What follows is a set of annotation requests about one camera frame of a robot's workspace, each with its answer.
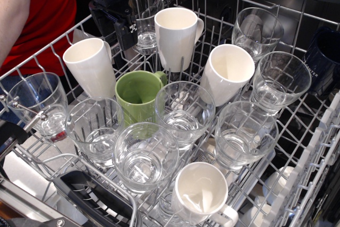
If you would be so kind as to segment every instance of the person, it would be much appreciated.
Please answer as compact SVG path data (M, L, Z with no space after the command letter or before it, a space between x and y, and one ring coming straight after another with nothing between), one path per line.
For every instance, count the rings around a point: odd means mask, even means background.
M77 12L76 0L0 0L0 80L5 90L10 90L21 80L12 68L51 43L74 26ZM62 57L70 46L66 37L53 45ZM47 72L63 76L60 60L53 51L46 50L37 55L37 60ZM22 75L42 72L35 60L20 67ZM5 119L6 113L0 115Z

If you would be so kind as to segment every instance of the navy blue mug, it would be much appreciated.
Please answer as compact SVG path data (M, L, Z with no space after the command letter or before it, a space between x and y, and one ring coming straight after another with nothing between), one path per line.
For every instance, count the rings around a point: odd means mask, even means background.
M320 27L303 57L312 75L309 94L328 96L340 82L340 32Z

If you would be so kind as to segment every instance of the clear glass tumbler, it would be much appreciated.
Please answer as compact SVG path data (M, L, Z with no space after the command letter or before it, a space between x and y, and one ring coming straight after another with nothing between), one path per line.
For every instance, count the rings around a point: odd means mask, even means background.
M96 166L113 166L113 143L124 127L123 110L110 98L88 98L66 118L66 132Z
M312 76L302 60L290 53L271 52L258 63L250 100L275 115L303 95L311 81Z
M257 103L230 103L218 116L216 162L228 170L256 162L274 149L278 133L276 119Z
M67 97L56 74L37 73L24 78L10 90L6 103L24 123L30 122L43 110L47 120L39 120L34 128L52 142L67 137L65 132ZM25 108L15 107L15 103Z
M232 44L245 49L254 59L273 51L280 42L284 29L274 14L250 7L238 13L232 33Z
M133 49L140 54L156 52L157 42L154 17L164 9L162 0L129 0L132 15L136 19L138 42Z
M113 149L119 178L131 192L142 194L162 187L177 169L179 148L176 139L155 123L128 126Z
M157 123L174 135L180 153L192 148L215 117L215 103L210 93L185 81L164 86L156 96L155 109Z

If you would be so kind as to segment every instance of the green mug handle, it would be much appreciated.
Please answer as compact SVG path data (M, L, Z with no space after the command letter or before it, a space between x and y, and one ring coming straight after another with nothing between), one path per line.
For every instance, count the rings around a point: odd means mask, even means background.
M157 72L155 73L155 76L157 76L157 77L161 80L163 86L166 86L166 85L167 85L167 83L168 83L168 77L166 76L166 73L164 73L164 72L162 72L162 71L157 71Z

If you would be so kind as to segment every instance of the tall white cup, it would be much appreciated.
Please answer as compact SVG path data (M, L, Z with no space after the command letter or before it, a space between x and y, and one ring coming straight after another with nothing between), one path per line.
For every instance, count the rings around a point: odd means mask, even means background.
M202 35L204 22L192 10L171 7L155 15L155 29L162 67L171 72L186 70L194 46Z
M212 95L215 105L221 106L249 82L254 72L254 60L244 49L218 45L209 55L200 85Z
M114 97L116 76L107 42L100 38L79 41L65 51L63 60L90 97Z
M178 173L171 208L191 225L211 219L221 226L232 227L239 215L225 204L227 196L228 185L221 171L209 163L194 162Z

